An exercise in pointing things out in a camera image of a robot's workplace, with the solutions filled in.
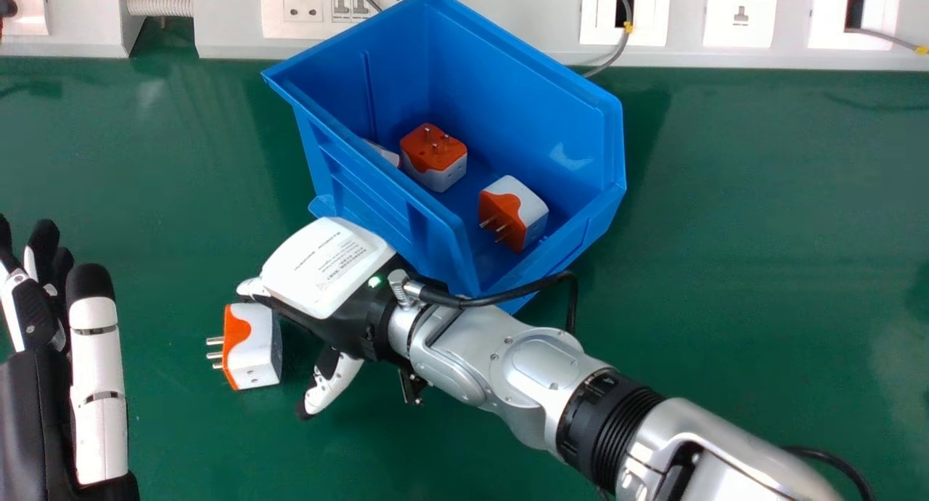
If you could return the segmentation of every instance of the blue storage box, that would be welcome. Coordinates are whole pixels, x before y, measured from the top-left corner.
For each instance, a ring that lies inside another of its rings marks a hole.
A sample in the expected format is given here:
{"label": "blue storage box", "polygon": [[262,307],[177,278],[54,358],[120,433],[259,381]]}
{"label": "blue storage box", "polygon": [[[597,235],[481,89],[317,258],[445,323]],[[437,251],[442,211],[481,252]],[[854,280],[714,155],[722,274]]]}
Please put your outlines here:
{"label": "blue storage box", "polygon": [[[625,193],[620,102],[455,0],[402,1],[264,77],[296,114],[316,190],[309,210],[374,231],[452,293],[564,269]],[[445,193],[362,140],[400,153],[427,121],[468,147],[467,174]],[[544,236],[520,255],[478,226],[478,193],[504,174],[549,207]]]}

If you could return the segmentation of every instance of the robotic arm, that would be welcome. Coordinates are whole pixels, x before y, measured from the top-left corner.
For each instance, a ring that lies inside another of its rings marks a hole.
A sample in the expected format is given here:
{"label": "robotic arm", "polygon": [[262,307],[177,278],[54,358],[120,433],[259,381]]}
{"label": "robotic arm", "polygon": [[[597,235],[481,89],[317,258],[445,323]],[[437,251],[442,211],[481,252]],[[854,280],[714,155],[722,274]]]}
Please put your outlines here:
{"label": "robotic arm", "polygon": [[0,498],[139,499],[109,273],[74,267],[37,223],[23,263],[0,216],[0,304],[16,353],[0,365]]}
{"label": "robotic arm", "polygon": [[419,392],[432,385],[492,412],[525,445],[623,501],[840,499],[790,452],[664,398],[586,354],[569,332],[494,306],[535,290],[449,296],[381,237],[320,219],[286,240],[239,295],[331,346],[316,363],[305,418],[334,401],[362,361],[386,361],[398,366],[408,402],[422,403]]}

